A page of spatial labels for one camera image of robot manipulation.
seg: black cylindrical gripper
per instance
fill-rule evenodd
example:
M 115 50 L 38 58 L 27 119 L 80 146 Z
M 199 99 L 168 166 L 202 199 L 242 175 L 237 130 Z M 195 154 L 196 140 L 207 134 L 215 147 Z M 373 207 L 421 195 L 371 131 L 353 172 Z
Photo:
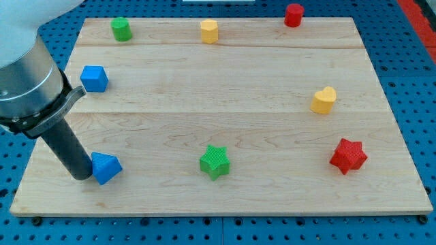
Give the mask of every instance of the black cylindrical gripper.
M 91 158 L 64 118 L 41 137 L 75 179 L 85 180 L 93 174 Z

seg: toy block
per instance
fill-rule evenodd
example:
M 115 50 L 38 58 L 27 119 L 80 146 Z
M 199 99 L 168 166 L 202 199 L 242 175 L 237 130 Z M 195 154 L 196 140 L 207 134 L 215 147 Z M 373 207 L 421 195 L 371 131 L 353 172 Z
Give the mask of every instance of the toy block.
M 336 91 L 327 86 L 322 91 L 318 91 L 313 96 L 311 110 L 318 114 L 329 114 L 336 101 Z
M 289 4 L 286 7 L 285 25 L 287 25 L 288 27 L 299 27 L 304 12 L 305 9 L 300 4 L 297 3 Z
M 115 40 L 118 42 L 129 41 L 132 37 L 130 25 L 128 19 L 124 17 L 114 18 L 110 22 L 112 27 L 112 33 L 114 34 Z
M 202 42 L 213 44 L 218 41 L 218 23 L 216 20 L 203 20 L 200 23 L 202 31 Z
M 123 170 L 120 162 L 114 156 L 92 152 L 91 158 L 93 160 L 93 175 L 101 185 Z
M 102 93 L 108 85 L 108 77 L 101 66 L 85 65 L 80 80 L 87 92 Z
M 230 161 L 225 154 L 225 147 L 208 145 L 206 153 L 200 158 L 200 170 L 206 172 L 212 181 L 230 173 Z
M 367 158 L 362 150 L 362 142 L 351 142 L 342 138 L 334 150 L 330 163 L 337 166 L 345 175 L 350 169 L 360 169 Z

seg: blue perforated surface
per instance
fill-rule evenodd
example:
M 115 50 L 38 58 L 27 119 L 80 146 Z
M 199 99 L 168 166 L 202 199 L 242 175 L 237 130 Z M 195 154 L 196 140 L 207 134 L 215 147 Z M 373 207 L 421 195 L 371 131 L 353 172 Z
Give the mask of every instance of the blue perforated surface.
M 305 16 L 354 18 L 431 201 L 436 193 L 436 67 L 394 0 L 299 1 Z M 282 17 L 284 1 L 186 5 L 88 0 L 40 34 L 64 68 L 85 17 Z M 0 244 L 434 244 L 436 216 L 31 218 L 9 213 L 34 142 L 0 129 Z

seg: red object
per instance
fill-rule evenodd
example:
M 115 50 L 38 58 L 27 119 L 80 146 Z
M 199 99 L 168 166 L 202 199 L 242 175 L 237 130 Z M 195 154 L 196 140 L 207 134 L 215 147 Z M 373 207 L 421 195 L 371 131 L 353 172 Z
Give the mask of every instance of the red object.
M 298 27 L 301 24 L 302 15 L 305 12 L 303 6 L 297 3 L 289 4 L 286 7 L 285 25 Z
M 345 175 L 350 169 L 360 169 L 367 158 L 362 150 L 362 142 L 351 142 L 342 138 L 330 163 L 337 166 Z
M 436 63 L 436 51 L 434 50 L 436 48 L 436 32 L 431 29 L 429 20 L 422 14 L 421 7 L 414 0 L 398 0 L 398 4 L 414 27 L 421 42 L 427 48 L 433 62 Z

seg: green object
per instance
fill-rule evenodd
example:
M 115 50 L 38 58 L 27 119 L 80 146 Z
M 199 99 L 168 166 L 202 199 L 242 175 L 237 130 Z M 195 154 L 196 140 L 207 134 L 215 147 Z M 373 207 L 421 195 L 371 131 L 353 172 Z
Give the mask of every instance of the green object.
M 124 17 L 117 17 L 110 23 L 115 40 L 125 42 L 131 39 L 129 21 Z
M 229 174 L 230 161 L 225 154 L 225 147 L 208 145 L 206 154 L 200 158 L 200 170 L 208 173 L 212 180 L 216 180 L 220 175 Z

